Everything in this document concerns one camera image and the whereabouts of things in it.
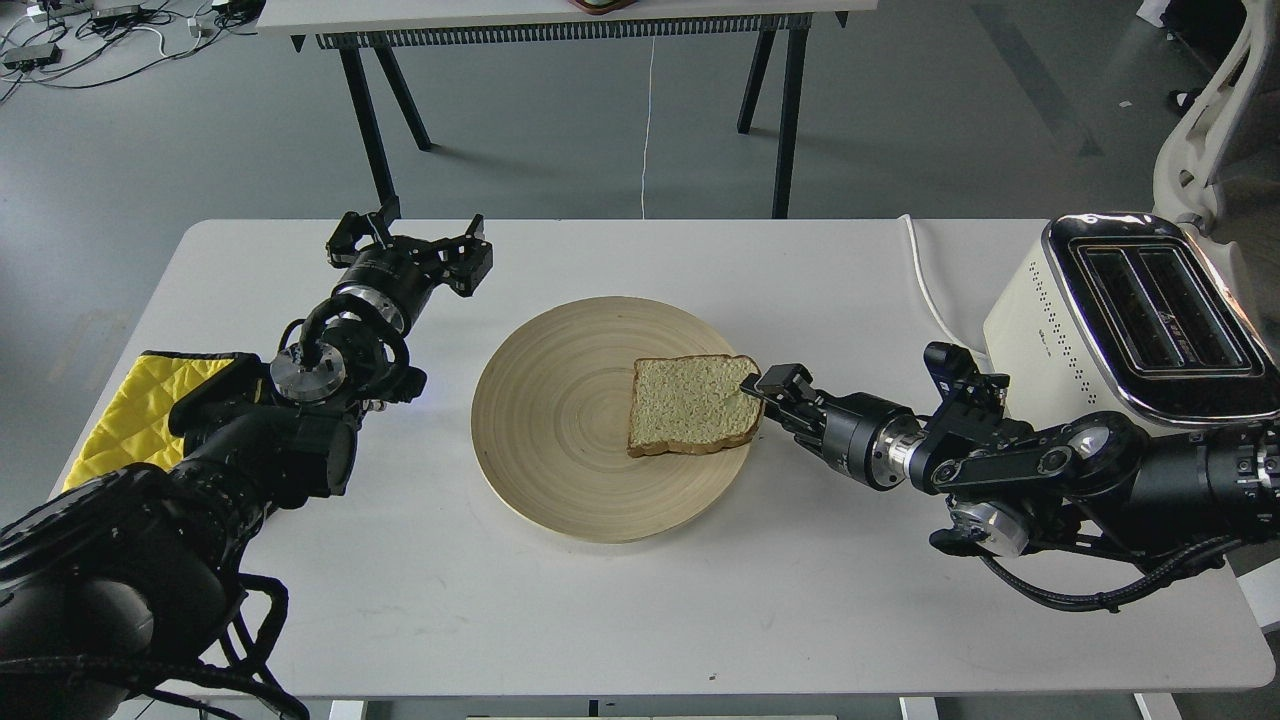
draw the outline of bread slice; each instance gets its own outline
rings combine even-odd
[[[627,455],[707,455],[750,442],[762,405],[739,384],[759,372],[746,355],[636,360]]]

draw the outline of white toaster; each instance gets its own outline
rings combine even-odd
[[[1011,378],[1009,416],[1036,428],[1097,410],[1153,436],[1280,416],[1266,345],[1199,249],[1155,215],[1051,222],[983,334]]]

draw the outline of bread crust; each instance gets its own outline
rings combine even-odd
[[[727,355],[727,354],[707,354],[707,355],[681,355],[680,357],[637,357],[635,364],[632,364],[632,380],[631,380],[631,406],[636,405],[636,380],[639,375],[636,368],[640,363],[646,360],[662,360],[662,361],[676,361],[676,360],[692,360],[692,359],[719,359],[719,360],[748,360],[754,368],[755,373],[760,372],[759,364],[748,355]],[[751,421],[751,427],[746,432],[732,434],[728,437],[717,438],[708,443],[689,443],[680,441],[662,441],[653,443],[635,443],[635,427],[628,418],[627,421],[627,455],[631,457],[645,457],[649,455],[662,455],[664,452],[677,452],[681,455],[710,455],[712,452],[719,452],[721,450],[728,450],[731,447],[739,447],[751,442],[755,436],[755,430],[760,427],[760,418],[764,415],[764,404],[756,401],[755,405],[755,419]]]

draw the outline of black table leg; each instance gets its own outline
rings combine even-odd
[[[773,217],[786,218],[791,202],[791,165],[796,154],[796,120],[804,81],[804,49],[809,31],[787,31],[787,68],[782,79],[782,122],[778,124],[778,168],[773,179]]]
[[[742,95],[742,109],[737,113],[737,132],[751,131],[751,118],[755,117],[755,101],[760,99],[760,85],[764,82],[764,69],[769,67],[769,53],[773,51],[773,36],[777,31],[762,29],[755,38],[755,56],[751,58],[751,73],[746,77],[746,94]]]
[[[360,137],[365,141],[365,154],[369,155],[369,169],[374,173],[378,202],[381,205],[396,196],[396,186],[392,183],[392,170],[387,164],[383,135],[378,131],[374,101],[369,96],[369,79],[365,77],[365,65],[360,61],[358,49],[344,47],[338,50],[338,54],[342,55],[342,69],[347,74],[351,104],[356,109],[356,122],[360,123]]]
[[[404,74],[401,73],[396,55],[392,54],[390,47],[374,47],[374,53],[378,54],[378,61],[383,64],[383,73],[392,86],[392,92],[396,94],[396,101],[399,102],[404,122],[408,123],[408,132],[413,135],[413,142],[417,143],[419,150],[430,152],[431,138],[426,135],[422,117],[417,114],[417,105],[413,104],[413,96],[408,92],[408,83],[404,82]]]

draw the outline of white power cable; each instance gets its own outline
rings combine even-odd
[[[644,155],[640,160],[640,219],[645,219],[644,211],[644,178],[649,172],[649,127],[653,123],[653,56],[658,50],[658,36],[649,44],[649,114],[644,119]]]
[[[137,29],[145,29],[147,32],[154,32],[157,36],[160,36],[160,55],[163,55],[165,58],[173,58],[173,55],[165,55],[165,53],[164,53],[164,33],[163,32],[160,32],[159,29],[156,29],[154,27],[146,27],[146,26],[140,26]]]
[[[933,296],[929,293],[929,286],[924,282],[924,268],[920,265],[920,243],[915,240],[915,223],[911,222],[911,215],[908,213],[902,213],[897,219],[902,220],[902,224],[906,225],[906,240],[911,245],[911,263],[915,265],[915,282],[920,286],[920,295],[924,297],[924,304],[929,306],[929,314],[933,315],[933,322],[938,324],[938,328],[942,329],[942,333],[946,334],[951,342],[961,347],[968,347],[970,352],[982,360],[988,360],[986,352],[974,348],[968,342],[956,337],[956,334],[951,332],[951,328],[947,327],[946,320],[942,319],[942,314],[938,313],[938,306],[933,304]]]

